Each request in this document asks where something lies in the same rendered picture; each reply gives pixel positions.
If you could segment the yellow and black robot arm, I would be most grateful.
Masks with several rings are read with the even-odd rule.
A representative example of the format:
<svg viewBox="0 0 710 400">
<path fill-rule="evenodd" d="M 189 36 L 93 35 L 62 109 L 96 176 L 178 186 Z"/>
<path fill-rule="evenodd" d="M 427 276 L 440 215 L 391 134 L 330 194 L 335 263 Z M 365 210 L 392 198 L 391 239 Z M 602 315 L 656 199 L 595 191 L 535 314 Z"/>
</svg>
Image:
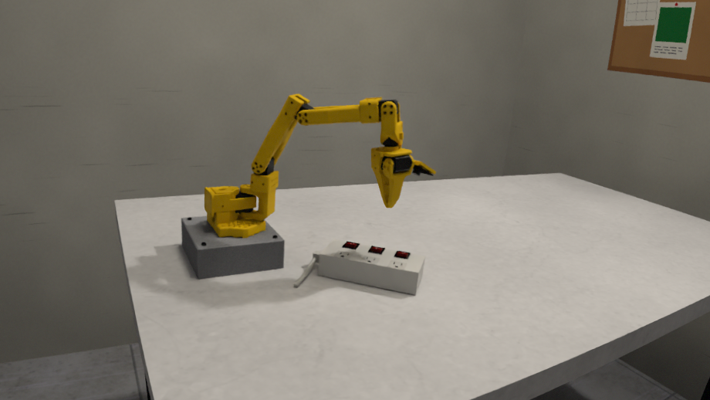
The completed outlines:
<svg viewBox="0 0 710 400">
<path fill-rule="evenodd" d="M 309 102 L 300 94 L 288 97 L 252 162 L 251 187 L 241 185 L 240 191 L 235 186 L 209 188 L 215 202 L 214 218 L 207 213 L 207 221 L 219 237 L 248 238 L 265 231 L 264 219 L 275 211 L 279 172 L 274 171 L 274 166 L 298 122 L 308 126 L 381 122 L 381 144 L 402 148 L 403 122 L 397 100 L 366 98 L 360 101 L 360 105 L 333 107 L 311 107 Z M 257 211 L 254 210 L 256 196 L 259 198 Z"/>
</svg>

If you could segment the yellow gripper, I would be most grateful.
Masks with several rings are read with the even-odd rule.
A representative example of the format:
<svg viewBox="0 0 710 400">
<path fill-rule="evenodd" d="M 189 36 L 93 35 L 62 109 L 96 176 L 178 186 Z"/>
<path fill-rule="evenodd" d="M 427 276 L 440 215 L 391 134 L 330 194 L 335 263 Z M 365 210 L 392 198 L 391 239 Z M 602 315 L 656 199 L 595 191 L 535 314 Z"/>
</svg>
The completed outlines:
<svg viewBox="0 0 710 400">
<path fill-rule="evenodd" d="M 414 161 L 409 154 L 412 154 L 411 150 L 399 146 L 371 149 L 371 168 L 386 208 L 393 208 L 397 203 L 406 176 L 411 173 L 417 176 L 420 173 L 432 175 L 436 172 L 423 162 Z"/>
</svg>

